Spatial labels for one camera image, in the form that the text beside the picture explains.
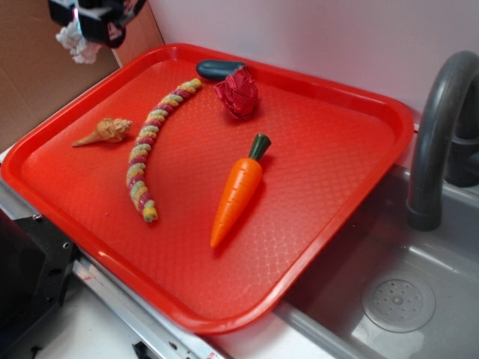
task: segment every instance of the spiral shell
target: spiral shell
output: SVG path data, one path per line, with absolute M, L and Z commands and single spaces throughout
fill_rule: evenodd
M 128 135 L 132 121 L 112 117 L 101 120 L 95 130 L 88 136 L 73 144 L 74 147 L 85 146 L 86 144 L 94 144 L 95 142 L 120 142 Z

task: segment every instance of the plastic tray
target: plastic tray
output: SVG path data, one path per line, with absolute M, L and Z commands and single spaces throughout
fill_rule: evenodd
M 198 77 L 204 59 L 246 62 L 260 101 L 252 119 L 225 113 L 205 81 L 162 127 L 147 184 L 159 220 L 147 224 L 125 185 L 148 112 Z M 73 148 L 104 117 L 134 122 L 119 144 Z M 263 181 L 216 250 L 210 234 L 232 164 L 262 132 Z M 199 334 L 240 328 L 271 310 L 409 143 L 397 101 L 190 45 L 142 55 L 26 135 L 4 180 L 99 264 L 178 325 Z

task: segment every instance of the sink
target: sink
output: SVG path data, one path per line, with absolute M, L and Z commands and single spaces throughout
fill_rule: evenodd
M 445 184 L 441 227 L 419 232 L 408 181 L 392 168 L 284 302 L 350 358 L 478 358 L 479 197 Z

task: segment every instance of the drain strainer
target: drain strainer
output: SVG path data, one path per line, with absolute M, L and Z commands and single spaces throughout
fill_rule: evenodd
M 432 289 L 419 277 L 404 271 L 388 271 L 367 283 L 362 306 L 377 326 L 406 333 L 429 322 L 435 299 Z

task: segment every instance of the crumpled red paper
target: crumpled red paper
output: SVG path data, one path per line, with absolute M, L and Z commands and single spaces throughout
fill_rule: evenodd
M 235 70 L 233 75 L 215 85 L 216 96 L 232 118 L 247 120 L 257 102 L 257 87 L 248 67 Z

